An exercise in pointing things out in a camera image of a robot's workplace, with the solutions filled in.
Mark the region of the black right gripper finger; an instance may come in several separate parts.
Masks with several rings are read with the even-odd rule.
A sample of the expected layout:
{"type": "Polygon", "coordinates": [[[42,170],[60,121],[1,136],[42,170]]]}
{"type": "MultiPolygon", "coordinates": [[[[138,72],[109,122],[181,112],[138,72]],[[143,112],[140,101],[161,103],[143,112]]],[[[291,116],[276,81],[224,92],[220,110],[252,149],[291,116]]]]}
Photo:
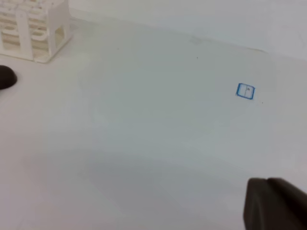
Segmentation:
{"type": "Polygon", "coordinates": [[[247,230],[305,230],[307,194],[282,178],[251,178],[243,220],[247,230]]]}

